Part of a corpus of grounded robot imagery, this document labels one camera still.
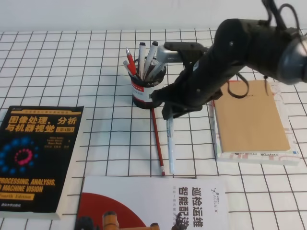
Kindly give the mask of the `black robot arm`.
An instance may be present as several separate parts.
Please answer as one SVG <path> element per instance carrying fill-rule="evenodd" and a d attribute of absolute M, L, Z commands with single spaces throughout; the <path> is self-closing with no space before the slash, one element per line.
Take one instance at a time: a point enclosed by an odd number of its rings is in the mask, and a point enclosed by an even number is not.
<path fill-rule="evenodd" d="M 157 50 L 160 63 L 183 63 L 174 81 L 151 94 L 164 104 L 164 119 L 200 111 L 222 96 L 221 87 L 244 67 L 287 85 L 307 80 L 307 39 L 296 29 L 261 25 L 257 20 L 228 19 L 206 48 L 192 42 L 166 42 Z"/>

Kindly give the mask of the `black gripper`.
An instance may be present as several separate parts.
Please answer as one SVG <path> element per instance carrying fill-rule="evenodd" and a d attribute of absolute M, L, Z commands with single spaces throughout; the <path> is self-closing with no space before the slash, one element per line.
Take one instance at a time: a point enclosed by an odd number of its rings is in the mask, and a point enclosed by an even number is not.
<path fill-rule="evenodd" d="M 220 88 L 234 76 L 234 54 L 229 51 L 198 53 L 196 61 L 185 56 L 185 70 L 170 84 L 150 94 L 153 102 L 165 102 L 162 109 L 164 120 L 198 112 L 212 100 Z"/>

